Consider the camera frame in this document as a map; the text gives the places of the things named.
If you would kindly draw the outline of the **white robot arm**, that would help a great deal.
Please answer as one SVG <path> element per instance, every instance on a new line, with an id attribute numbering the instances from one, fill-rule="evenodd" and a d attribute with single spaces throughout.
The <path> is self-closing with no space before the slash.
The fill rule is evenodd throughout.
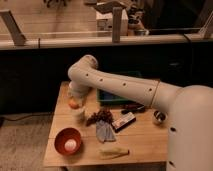
<path id="1" fill-rule="evenodd" d="M 179 87 L 161 81 L 110 74 L 85 55 L 68 69 L 70 91 L 84 97 L 97 88 L 152 107 L 168 116 L 167 171 L 213 171 L 213 88 Z"/>

